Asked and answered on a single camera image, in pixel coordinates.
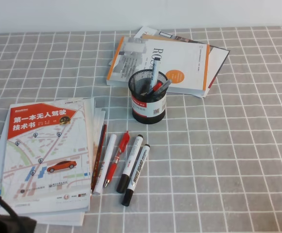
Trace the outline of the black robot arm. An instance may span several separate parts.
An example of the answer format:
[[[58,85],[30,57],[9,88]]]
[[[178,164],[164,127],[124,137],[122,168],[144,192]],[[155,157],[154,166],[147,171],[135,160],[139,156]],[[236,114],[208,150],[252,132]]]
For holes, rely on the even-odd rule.
[[[37,221],[17,213],[1,198],[0,207],[8,215],[0,215],[0,233],[34,233]]]

